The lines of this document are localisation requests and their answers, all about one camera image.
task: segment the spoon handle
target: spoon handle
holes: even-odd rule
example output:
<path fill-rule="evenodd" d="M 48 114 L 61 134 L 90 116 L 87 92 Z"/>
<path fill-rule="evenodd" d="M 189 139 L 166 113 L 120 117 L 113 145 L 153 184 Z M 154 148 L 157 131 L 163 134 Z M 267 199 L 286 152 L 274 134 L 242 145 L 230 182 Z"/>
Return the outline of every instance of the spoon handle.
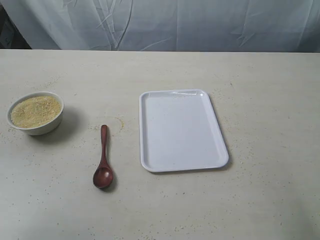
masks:
<path fill-rule="evenodd" d="M 108 132 L 107 125 L 102 125 L 101 126 L 102 155 L 101 155 L 100 164 L 107 164 L 107 158 L 106 158 L 107 132 Z"/>

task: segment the brown wooden spoon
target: brown wooden spoon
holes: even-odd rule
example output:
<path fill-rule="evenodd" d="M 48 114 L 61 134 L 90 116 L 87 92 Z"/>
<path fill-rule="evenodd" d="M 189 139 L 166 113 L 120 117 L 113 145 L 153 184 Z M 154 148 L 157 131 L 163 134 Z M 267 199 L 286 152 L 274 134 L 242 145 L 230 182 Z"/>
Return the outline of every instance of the brown wooden spoon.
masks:
<path fill-rule="evenodd" d="M 102 143 L 102 155 L 98 168 L 93 175 L 93 184 L 97 188 L 106 188 L 110 186 L 114 179 L 114 174 L 111 167 L 107 163 L 106 158 L 106 145 L 107 145 L 107 125 L 101 126 L 101 143 Z"/>

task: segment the white tray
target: white tray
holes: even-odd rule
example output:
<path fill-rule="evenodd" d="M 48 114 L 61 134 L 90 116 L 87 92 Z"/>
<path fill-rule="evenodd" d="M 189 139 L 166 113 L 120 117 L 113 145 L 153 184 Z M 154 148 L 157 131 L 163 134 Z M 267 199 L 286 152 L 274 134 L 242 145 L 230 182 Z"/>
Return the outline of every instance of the white tray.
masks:
<path fill-rule="evenodd" d="M 140 156 L 150 172 L 211 169 L 229 159 L 206 92 L 149 91 L 140 96 Z"/>

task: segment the bowl rim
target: bowl rim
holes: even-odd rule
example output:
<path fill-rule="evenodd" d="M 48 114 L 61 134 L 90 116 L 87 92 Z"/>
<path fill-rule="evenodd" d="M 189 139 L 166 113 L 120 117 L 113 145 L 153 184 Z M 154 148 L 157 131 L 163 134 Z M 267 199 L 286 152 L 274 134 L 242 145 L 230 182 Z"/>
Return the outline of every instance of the bowl rim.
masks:
<path fill-rule="evenodd" d="M 33 98 L 35 95 L 39 95 L 39 96 L 37 96 L 37 97 L 41 97 L 41 94 L 49 94 L 49 95 L 47 95 L 47 96 L 52 96 L 52 97 L 56 98 L 56 99 L 59 101 L 59 103 L 61 104 L 61 110 L 60 110 L 60 112 L 54 117 L 54 119 L 52 119 L 51 121 L 49 121 L 49 122 L 47 122 L 47 123 L 45 123 L 45 124 L 43 124 L 43 125 L 36 126 L 36 127 L 30 127 L 30 128 L 23 128 L 23 127 L 19 127 L 19 126 L 14 125 L 14 123 L 13 123 L 12 120 L 11 120 L 11 112 L 12 112 L 12 110 L 14 109 L 14 107 L 15 107 L 16 105 L 18 105 L 19 103 L 27 100 L 27 99 Z M 49 125 L 50 123 L 52 123 L 53 121 L 55 121 L 55 120 L 61 115 L 62 111 L 64 110 L 64 107 L 65 107 L 65 103 L 64 103 L 63 99 L 62 99 L 58 94 L 56 94 L 56 93 L 54 93 L 54 92 L 50 92 L 50 91 L 37 91 L 37 92 L 33 92 L 33 93 L 29 93 L 29 94 L 27 94 L 27 95 L 24 95 L 24 96 L 20 97 L 19 99 L 17 99 L 13 104 L 11 104 L 11 106 L 9 107 L 9 109 L 8 109 L 7 112 L 6 112 L 6 120 L 7 120 L 8 124 L 9 124 L 11 127 L 15 128 L 15 129 L 19 129 L 19 130 L 34 130 L 34 129 L 39 129 L 39 128 L 42 128 L 42 127 L 44 127 L 44 126 L 46 126 L 46 125 Z"/>

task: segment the white cloth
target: white cloth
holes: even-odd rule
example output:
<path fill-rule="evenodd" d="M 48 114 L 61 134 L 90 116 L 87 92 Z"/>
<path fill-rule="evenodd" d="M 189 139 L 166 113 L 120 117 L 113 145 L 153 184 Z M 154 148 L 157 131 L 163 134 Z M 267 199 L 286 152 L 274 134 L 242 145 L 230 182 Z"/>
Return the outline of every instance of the white cloth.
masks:
<path fill-rule="evenodd" d="M 0 0 L 33 49 L 319 52 L 318 0 Z"/>

